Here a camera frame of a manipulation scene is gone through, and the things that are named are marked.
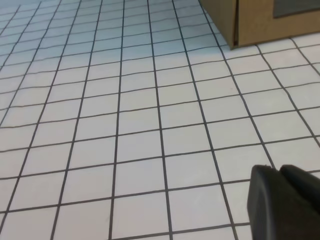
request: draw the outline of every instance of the floor tile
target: floor tile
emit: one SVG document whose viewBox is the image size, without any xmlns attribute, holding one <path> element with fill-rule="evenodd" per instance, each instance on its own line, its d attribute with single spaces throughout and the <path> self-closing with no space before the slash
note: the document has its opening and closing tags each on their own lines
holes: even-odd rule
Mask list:
<svg viewBox="0 0 320 240">
<path fill-rule="evenodd" d="M 159 131 L 124 135 L 118 138 L 118 162 L 158 156 L 161 156 Z"/>
<path fill-rule="evenodd" d="M 161 158 L 118 164 L 115 176 L 116 196 L 165 189 Z"/>
<path fill-rule="evenodd" d="M 64 170 L 71 143 L 31 148 L 22 174 L 38 174 Z"/>
<path fill-rule="evenodd" d="M 243 97 L 252 115 L 295 109 L 287 93 L 282 89 L 246 94 Z"/>
<path fill-rule="evenodd" d="M 214 153 L 224 182 L 250 179 L 254 165 L 270 165 L 261 145 L 236 147 Z"/>
<path fill-rule="evenodd" d="M 58 204 L 64 175 L 58 172 L 20 178 L 10 209 Z"/>
<path fill-rule="evenodd" d="M 171 191 L 169 199 L 173 231 L 230 223 L 220 186 Z"/>
<path fill-rule="evenodd" d="M 210 123 L 208 129 L 215 149 L 260 142 L 249 118 Z"/>
<path fill-rule="evenodd" d="M 160 107 L 163 128 L 203 123 L 198 102 Z"/>
<path fill-rule="evenodd" d="M 109 114 L 81 118 L 76 131 L 76 140 L 100 138 L 116 134 L 117 115 Z"/>
<path fill-rule="evenodd" d="M 0 178 L 17 177 L 24 162 L 27 150 L 0 153 Z"/>
<path fill-rule="evenodd" d="M 282 165 L 295 165 L 305 171 L 320 169 L 320 149 L 312 138 L 267 144 L 266 148 L 277 169 Z"/>
<path fill-rule="evenodd" d="M 247 201 L 250 182 L 225 184 L 225 194 L 228 199 L 232 218 L 235 224 L 248 223 Z"/>
<path fill-rule="evenodd" d="M 115 160 L 115 138 L 75 142 L 72 149 L 70 168 L 110 164 Z"/>
<path fill-rule="evenodd" d="M 165 193 L 123 197 L 114 201 L 112 238 L 163 233 L 168 230 Z"/>
<path fill-rule="evenodd" d="M 76 120 L 41 123 L 36 130 L 32 146 L 72 141 L 75 126 Z"/>
<path fill-rule="evenodd" d="M 264 142 L 310 136 L 296 112 L 278 113 L 253 118 Z"/>
<path fill-rule="evenodd" d="M 307 64 L 297 49 L 267 53 L 264 55 L 272 69 L 294 67 Z"/>
<path fill-rule="evenodd" d="M 166 155 L 209 150 L 204 125 L 163 130 L 163 145 Z"/>
<path fill-rule="evenodd" d="M 56 210 L 56 207 L 50 207 L 9 213 L 3 225 L 1 239 L 49 240 Z"/>
<path fill-rule="evenodd" d="M 99 166 L 68 172 L 63 203 L 111 197 L 113 166 Z"/>
<path fill-rule="evenodd" d="M 168 188 L 183 188 L 218 183 L 211 152 L 165 158 Z"/>
<path fill-rule="evenodd" d="M 108 238 L 111 200 L 62 206 L 54 237 L 59 240 Z"/>
<path fill-rule="evenodd" d="M 245 105 L 240 96 L 230 96 L 202 101 L 201 105 L 207 122 L 248 116 Z"/>
<path fill-rule="evenodd" d="M 159 129 L 157 108 L 121 112 L 119 114 L 119 134 L 128 134 L 156 129 Z"/>
</svg>

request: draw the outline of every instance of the floor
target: floor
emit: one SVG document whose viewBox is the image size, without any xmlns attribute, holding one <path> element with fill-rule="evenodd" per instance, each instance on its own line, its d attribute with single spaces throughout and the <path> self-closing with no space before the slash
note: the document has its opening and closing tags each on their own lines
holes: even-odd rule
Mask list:
<svg viewBox="0 0 320 240">
<path fill-rule="evenodd" d="M 198 0 L 1 9 L 0 240 L 250 240 L 253 165 L 320 177 L 319 72 Z"/>
</svg>

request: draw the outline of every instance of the brown cardboard box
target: brown cardboard box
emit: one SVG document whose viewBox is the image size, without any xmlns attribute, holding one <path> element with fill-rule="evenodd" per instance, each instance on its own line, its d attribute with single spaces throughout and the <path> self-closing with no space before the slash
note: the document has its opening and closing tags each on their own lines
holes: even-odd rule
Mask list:
<svg viewBox="0 0 320 240">
<path fill-rule="evenodd" d="M 275 18 L 274 1 L 200 0 L 230 48 L 320 32 L 319 8 Z"/>
</svg>

